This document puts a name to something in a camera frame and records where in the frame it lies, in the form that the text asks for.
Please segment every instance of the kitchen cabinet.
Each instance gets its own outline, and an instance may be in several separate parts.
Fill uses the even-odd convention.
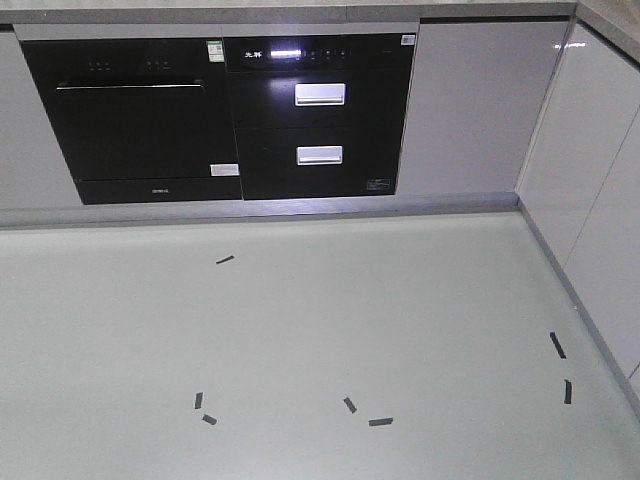
[[[20,45],[0,32],[0,208],[82,205]]]
[[[631,377],[631,386],[635,390],[636,394],[640,396],[640,375],[634,375]]]
[[[565,266],[627,376],[640,360],[638,152],[640,119],[636,117]]]
[[[420,25],[399,194],[514,190],[566,25]]]
[[[585,28],[576,26],[517,189],[561,265],[567,261],[638,105],[637,70]]]

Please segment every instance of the countertop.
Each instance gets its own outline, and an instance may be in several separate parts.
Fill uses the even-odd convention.
[[[0,23],[352,23],[570,15],[640,62],[639,0],[0,0]]]

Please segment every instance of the black oven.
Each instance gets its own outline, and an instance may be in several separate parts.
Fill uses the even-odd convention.
[[[22,47],[85,204],[242,198],[221,39]]]

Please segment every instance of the drawer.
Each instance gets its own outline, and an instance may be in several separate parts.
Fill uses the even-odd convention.
[[[236,128],[391,128],[404,121],[408,88],[408,70],[229,74]]]
[[[238,130],[244,198],[391,195],[400,134],[342,127]]]
[[[242,199],[240,177],[76,181],[85,205]]]

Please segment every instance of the floor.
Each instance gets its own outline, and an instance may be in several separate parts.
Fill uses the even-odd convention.
[[[3,231],[0,272],[0,478],[640,478],[517,212]]]

